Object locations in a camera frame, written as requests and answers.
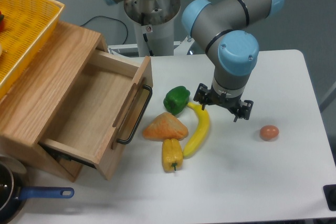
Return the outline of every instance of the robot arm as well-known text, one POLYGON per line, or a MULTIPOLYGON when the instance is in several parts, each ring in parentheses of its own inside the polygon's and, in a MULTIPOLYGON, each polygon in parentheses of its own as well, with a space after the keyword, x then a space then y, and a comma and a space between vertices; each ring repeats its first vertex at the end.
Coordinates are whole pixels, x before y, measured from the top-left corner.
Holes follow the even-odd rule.
POLYGON ((279 11, 284 0, 207 0, 190 3, 182 15, 189 35, 215 65, 211 89, 200 83, 194 100, 227 108, 238 118, 249 119, 253 101, 241 101, 246 83, 257 63, 259 45, 240 29, 279 11))
MULTIPOLYGON (((126 14, 135 23, 148 28, 143 32, 142 40, 146 41, 149 49, 156 47, 154 55, 170 52, 160 50, 172 41, 167 42, 166 38, 157 40, 157 35, 149 36, 153 25, 173 21, 180 10, 180 0, 105 1, 108 4, 124 1, 126 14)), ((235 122, 238 118, 249 119, 253 101, 242 101, 241 97, 257 63, 259 45, 253 35, 241 29, 271 16, 283 5, 284 0, 224 0, 216 5, 207 0, 195 0, 188 5, 182 15, 182 23, 215 65, 211 88, 200 83, 194 96, 203 109, 206 105, 216 104, 235 115, 235 122)), ((141 40, 138 38, 137 43, 140 48, 141 40)))

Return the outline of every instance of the cooking pot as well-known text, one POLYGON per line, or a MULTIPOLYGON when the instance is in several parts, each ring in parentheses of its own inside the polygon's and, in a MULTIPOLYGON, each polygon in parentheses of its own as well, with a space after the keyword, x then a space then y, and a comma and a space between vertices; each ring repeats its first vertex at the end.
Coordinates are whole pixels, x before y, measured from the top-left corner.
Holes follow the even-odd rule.
POLYGON ((27 179, 13 172, 0 161, 0 223, 11 220, 29 198, 69 199, 75 192, 71 187, 26 186, 27 179))

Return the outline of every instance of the drawer handle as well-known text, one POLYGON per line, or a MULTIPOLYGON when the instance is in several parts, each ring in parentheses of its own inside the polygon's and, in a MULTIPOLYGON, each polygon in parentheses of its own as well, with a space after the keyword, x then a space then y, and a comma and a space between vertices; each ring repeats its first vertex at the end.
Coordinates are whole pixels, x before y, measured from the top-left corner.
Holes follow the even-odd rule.
POLYGON ((148 105, 149 101, 150 101, 151 98, 152 98, 152 94, 153 94, 153 90, 152 90, 152 88, 151 88, 150 86, 148 86, 148 85, 145 85, 145 84, 142 86, 142 88, 143 88, 143 89, 146 89, 146 90, 149 91, 149 94, 148 94, 148 96, 147 96, 147 99, 146 99, 146 101, 145 101, 145 104, 144 104, 143 107, 142 107, 142 110, 141 110, 141 112, 140 112, 140 114, 139 114, 139 117, 138 117, 137 121, 135 122, 135 125, 134 125, 134 127, 133 127, 133 129, 132 129, 132 131, 131 131, 130 136, 129 136, 126 140, 123 140, 123 139, 118 138, 118 139, 117 139, 117 143, 119 143, 119 144, 129 144, 129 143, 132 141, 132 139, 133 139, 133 137, 134 137, 134 134, 135 134, 135 132, 137 131, 137 128, 138 128, 138 126, 139 126, 139 124, 140 124, 140 121, 141 121, 141 119, 142 119, 142 116, 143 116, 144 113, 145 113, 145 110, 146 110, 146 108, 147 108, 147 105, 148 105))

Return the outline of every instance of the yellow basket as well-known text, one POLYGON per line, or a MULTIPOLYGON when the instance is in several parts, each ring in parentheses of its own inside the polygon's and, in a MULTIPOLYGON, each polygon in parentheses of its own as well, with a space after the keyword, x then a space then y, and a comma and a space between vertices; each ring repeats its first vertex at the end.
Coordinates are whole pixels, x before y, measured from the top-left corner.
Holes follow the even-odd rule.
POLYGON ((56 27, 64 4, 55 0, 0 0, 0 99, 32 61, 56 27))

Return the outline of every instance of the wooden cabinet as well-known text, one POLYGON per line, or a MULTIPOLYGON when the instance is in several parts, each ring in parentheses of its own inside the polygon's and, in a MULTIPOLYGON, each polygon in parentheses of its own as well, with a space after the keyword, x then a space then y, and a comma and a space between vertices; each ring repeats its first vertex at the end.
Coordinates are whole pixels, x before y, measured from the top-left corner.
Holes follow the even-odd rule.
POLYGON ((116 57, 100 33, 59 22, 0 102, 0 152, 71 181, 83 165, 110 179, 152 86, 150 57, 116 57))

